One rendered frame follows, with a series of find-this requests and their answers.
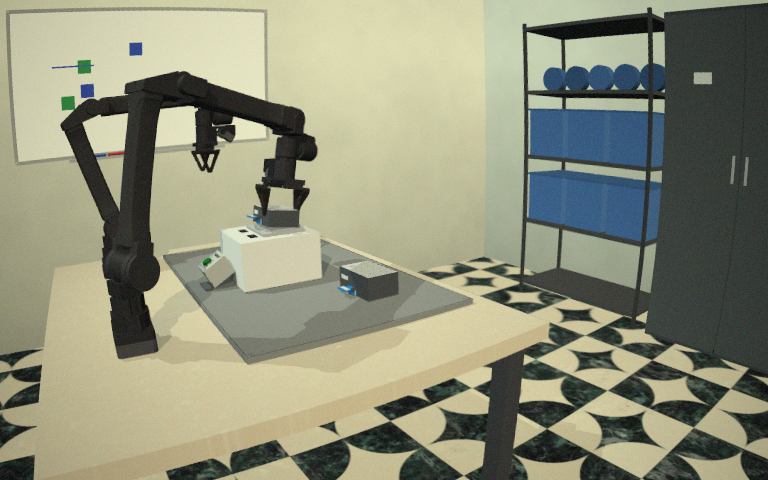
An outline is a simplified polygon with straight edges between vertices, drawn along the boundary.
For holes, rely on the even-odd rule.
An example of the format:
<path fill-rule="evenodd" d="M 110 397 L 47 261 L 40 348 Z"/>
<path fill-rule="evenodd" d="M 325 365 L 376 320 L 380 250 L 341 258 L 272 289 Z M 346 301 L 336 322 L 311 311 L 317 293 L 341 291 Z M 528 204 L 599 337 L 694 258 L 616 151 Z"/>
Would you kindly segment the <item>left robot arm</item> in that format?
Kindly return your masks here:
<path fill-rule="evenodd" d="M 97 115 L 104 117 L 128 113 L 128 95 L 103 97 L 100 99 L 96 100 L 90 98 L 81 105 L 78 105 L 73 110 L 74 112 L 71 113 L 72 115 L 69 115 L 70 118 L 68 118 L 68 116 L 66 122 L 64 122 L 64 120 L 64 124 L 62 122 L 60 126 L 62 131 L 65 129 L 65 135 L 66 137 L 68 136 L 67 139 L 96 203 L 100 216 L 102 220 L 105 221 L 103 225 L 105 236 L 102 236 L 104 245 L 102 248 L 102 267 L 104 268 L 105 259 L 110 251 L 112 251 L 112 238 L 116 237 L 118 230 L 120 211 L 102 174 L 82 122 L 94 118 Z M 108 109 L 109 111 L 107 113 Z M 236 135 L 235 125 L 230 125 L 233 122 L 233 116 L 198 107 L 198 110 L 195 112 L 195 126 L 212 125 L 211 117 L 214 126 L 206 127 L 207 142 L 217 141 L 217 136 L 219 136 L 221 139 L 232 143 Z M 103 269 L 103 272 L 104 277 L 108 278 L 105 274 L 105 268 Z"/>

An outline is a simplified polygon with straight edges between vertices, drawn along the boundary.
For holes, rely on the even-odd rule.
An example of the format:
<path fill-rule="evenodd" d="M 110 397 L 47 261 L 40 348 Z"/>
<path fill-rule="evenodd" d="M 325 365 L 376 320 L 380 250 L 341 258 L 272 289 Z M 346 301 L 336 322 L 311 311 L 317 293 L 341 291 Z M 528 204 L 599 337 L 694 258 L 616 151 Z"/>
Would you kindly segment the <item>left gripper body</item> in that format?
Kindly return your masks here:
<path fill-rule="evenodd" d="M 192 147 L 195 147 L 196 151 L 214 150 L 214 146 L 218 145 L 218 141 L 207 142 L 206 127 L 209 127 L 209 126 L 212 126 L 212 125 L 204 125 L 204 126 L 196 127 L 196 143 L 192 143 Z M 202 143 L 202 144 L 199 144 L 199 143 Z M 206 147 L 205 147 L 205 144 L 206 144 Z"/>

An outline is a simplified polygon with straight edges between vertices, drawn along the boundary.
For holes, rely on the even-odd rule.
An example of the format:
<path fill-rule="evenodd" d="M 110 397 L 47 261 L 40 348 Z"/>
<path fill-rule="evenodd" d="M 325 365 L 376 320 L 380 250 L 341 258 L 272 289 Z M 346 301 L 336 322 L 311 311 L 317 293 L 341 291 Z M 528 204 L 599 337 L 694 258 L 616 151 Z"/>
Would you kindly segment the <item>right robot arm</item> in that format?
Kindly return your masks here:
<path fill-rule="evenodd" d="M 151 242 L 150 201 L 157 125 L 163 102 L 178 102 L 269 127 L 272 134 L 283 135 L 277 138 L 275 157 L 285 157 L 289 162 L 290 158 L 310 162 L 318 153 L 315 137 L 304 133 L 305 115 L 301 109 L 214 85 L 186 71 L 128 82 L 124 94 L 128 94 L 128 120 L 119 224 L 112 251 L 104 264 L 109 278 L 106 281 L 111 296 L 115 346 L 156 339 L 144 292 L 151 290 L 160 277 L 160 265 L 153 255 L 154 243 Z"/>

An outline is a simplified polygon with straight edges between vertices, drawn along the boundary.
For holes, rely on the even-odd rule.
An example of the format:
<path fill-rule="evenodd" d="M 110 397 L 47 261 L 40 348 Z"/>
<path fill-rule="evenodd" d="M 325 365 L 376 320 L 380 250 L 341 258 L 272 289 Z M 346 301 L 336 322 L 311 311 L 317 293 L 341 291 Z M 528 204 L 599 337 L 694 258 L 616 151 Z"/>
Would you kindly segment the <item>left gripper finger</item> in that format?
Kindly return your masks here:
<path fill-rule="evenodd" d="M 195 161 L 197 162 L 200 171 L 205 171 L 206 168 L 205 168 L 204 164 L 203 164 L 203 167 L 202 167 L 201 164 L 200 164 L 200 161 L 199 161 L 199 159 L 197 157 L 197 154 L 199 154 L 199 151 L 194 150 L 194 151 L 191 151 L 191 153 L 192 153 Z M 206 156 L 205 157 L 206 161 L 208 162 L 209 155 L 205 155 L 205 156 Z"/>
<path fill-rule="evenodd" d="M 213 168 L 214 168 L 214 165 L 215 165 L 215 162 L 217 160 L 217 157 L 218 157 L 219 153 L 220 153 L 220 149 L 219 150 L 199 151 L 199 154 L 200 154 L 200 156 L 202 158 L 202 161 L 203 161 L 203 163 L 205 165 L 205 168 L 206 168 L 208 173 L 211 173 L 213 171 Z M 213 158 L 211 167 L 209 168 L 208 163 L 207 163 L 206 158 L 205 158 L 205 155 L 210 155 L 210 154 L 214 154 L 214 158 Z"/>

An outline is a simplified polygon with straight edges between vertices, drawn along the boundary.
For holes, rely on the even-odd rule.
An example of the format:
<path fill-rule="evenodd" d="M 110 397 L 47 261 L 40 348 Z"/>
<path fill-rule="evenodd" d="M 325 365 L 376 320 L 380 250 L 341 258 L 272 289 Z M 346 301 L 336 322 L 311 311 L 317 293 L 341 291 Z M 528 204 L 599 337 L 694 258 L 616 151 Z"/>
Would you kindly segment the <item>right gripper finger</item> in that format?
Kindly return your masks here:
<path fill-rule="evenodd" d="M 293 189 L 293 209 L 300 210 L 310 191 Z M 300 198 L 300 201 L 299 201 Z M 299 201 L 299 202 L 298 202 Z"/>
<path fill-rule="evenodd" d="M 261 189 L 259 189 L 259 188 L 261 188 Z M 258 194 L 260 203 L 261 203 L 262 213 L 263 213 L 264 216 L 266 216 L 271 188 L 265 188 L 265 187 L 256 186 L 255 189 L 256 189 L 256 192 Z M 262 193 L 264 193 L 264 200 L 263 200 Z"/>

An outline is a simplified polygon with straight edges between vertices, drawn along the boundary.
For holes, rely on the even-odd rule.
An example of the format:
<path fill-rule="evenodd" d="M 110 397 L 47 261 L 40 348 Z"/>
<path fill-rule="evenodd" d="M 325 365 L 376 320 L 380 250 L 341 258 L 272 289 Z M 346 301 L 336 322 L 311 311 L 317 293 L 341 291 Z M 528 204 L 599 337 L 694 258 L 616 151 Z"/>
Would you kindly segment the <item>white box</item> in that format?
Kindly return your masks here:
<path fill-rule="evenodd" d="M 198 265 L 212 282 L 200 282 L 205 291 L 237 285 L 250 292 L 322 278 L 316 230 L 301 224 L 294 228 L 253 224 L 222 229 L 219 234 L 221 253 L 214 252 Z"/>

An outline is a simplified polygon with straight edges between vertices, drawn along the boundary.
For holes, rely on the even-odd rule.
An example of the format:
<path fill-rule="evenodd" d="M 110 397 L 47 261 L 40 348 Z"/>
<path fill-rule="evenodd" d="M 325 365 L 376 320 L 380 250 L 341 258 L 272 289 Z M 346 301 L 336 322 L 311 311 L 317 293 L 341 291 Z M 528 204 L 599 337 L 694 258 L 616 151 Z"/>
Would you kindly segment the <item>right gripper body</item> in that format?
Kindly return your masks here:
<path fill-rule="evenodd" d="M 262 177 L 261 182 L 263 182 L 263 184 L 256 184 L 256 186 L 259 186 L 259 187 L 268 186 L 268 187 L 276 187 L 276 188 L 283 187 L 284 189 L 297 189 L 297 190 L 310 191 L 310 188 L 303 188 L 303 185 L 305 185 L 305 180 L 294 179 L 296 158 L 293 158 L 293 159 L 290 158 L 290 162 L 286 161 L 286 159 L 287 158 L 275 157 L 273 178 Z M 267 185 L 267 186 L 262 186 L 262 185 Z"/>

